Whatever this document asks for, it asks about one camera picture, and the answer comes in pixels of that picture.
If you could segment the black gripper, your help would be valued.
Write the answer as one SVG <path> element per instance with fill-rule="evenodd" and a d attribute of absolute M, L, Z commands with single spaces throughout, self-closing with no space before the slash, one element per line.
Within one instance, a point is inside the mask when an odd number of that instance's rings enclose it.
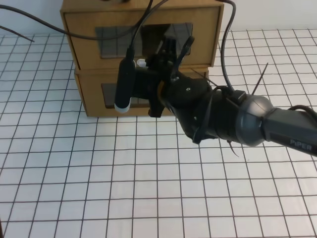
<path fill-rule="evenodd" d="M 190 51 L 195 38 L 189 36 L 177 58 L 176 39 L 164 37 L 156 54 L 149 56 L 145 67 L 136 68 L 133 97 L 149 101 L 148 115 L 160 118 L 164 110 L 175 115 L 173 109 L 161 99 L 164 85 L 171 78 L 171 70 L 175 65 L 181 65 L 184 57 Z"/>

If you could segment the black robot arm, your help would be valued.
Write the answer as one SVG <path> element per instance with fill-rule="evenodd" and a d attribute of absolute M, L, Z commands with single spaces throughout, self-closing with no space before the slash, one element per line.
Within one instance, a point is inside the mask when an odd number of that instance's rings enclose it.
<path fill-rule="evenodd" d="M 309 107 L 275 108 L 266 97 L 223 85 L 211 87 L 205 77 L 181 73 L 179 65 L 193 41 L 189 37 L 177 55 L 176 40 L 166 37 L 146 66 L 136 68 L 133 96 L 149 101 L 151 117 L 169 110 L 196 144 L 217 138 L 247 146 L 272 141 L 316 155 L 317 114 Z"/>

